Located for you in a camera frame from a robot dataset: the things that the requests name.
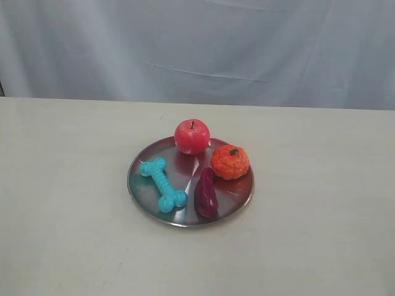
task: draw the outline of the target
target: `teal toy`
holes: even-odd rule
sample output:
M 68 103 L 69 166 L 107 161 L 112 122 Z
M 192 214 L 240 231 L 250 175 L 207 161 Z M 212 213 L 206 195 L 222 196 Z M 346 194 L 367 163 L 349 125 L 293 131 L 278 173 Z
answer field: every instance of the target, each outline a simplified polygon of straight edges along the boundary
M 173 188 L 163 172 L 166 168 L 166 159 L 157 158 L 153 162 L 143 162 L 139 170 L 141 176 L 153 178 L 162 194 L 162 197 L 158 200 L 159 210 L 163 213 L 170 213 L 174 207 L 184 207 L 188 201 L 188 196 L 185 191 Z

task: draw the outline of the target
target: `fabric backdrop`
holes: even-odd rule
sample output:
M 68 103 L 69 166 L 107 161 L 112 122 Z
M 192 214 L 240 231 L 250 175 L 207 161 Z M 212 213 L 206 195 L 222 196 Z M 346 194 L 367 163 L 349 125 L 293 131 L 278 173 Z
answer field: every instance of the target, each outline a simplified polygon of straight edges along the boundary
M 7 96 L 395 109 L 395 0 L 0 0 Z

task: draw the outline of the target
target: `red apple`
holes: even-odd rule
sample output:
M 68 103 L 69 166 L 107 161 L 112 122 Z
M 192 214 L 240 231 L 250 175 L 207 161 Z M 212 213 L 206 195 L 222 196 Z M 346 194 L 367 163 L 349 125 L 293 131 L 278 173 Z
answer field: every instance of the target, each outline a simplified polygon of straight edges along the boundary
M 209 145 L 210 130 L 201 120 L 185 120 L 177 126 L 174 141 L 182 153 L 197 155 Z

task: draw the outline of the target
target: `pumpkin stem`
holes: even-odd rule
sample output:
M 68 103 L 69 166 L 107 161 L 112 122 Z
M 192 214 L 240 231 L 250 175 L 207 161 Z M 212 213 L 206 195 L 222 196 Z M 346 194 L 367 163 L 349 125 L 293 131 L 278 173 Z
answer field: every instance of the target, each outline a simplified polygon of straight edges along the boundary
M 230 155 L 234 155 L 234 154 L 236 154 L 236 152 L 239 152 L 238 148 L 234 148 L 234 149 L 230 150 Z

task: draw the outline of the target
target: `orange toy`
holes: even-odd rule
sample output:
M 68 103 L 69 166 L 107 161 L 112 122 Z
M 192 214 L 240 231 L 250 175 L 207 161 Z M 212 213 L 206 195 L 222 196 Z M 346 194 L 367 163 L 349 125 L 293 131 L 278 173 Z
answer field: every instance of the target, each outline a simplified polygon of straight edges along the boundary
M 216 148 L 211 158 L 211 166 L 218 177 L 234 180 L 248 172 L 249 159 L 243 148 L 227 144 Z

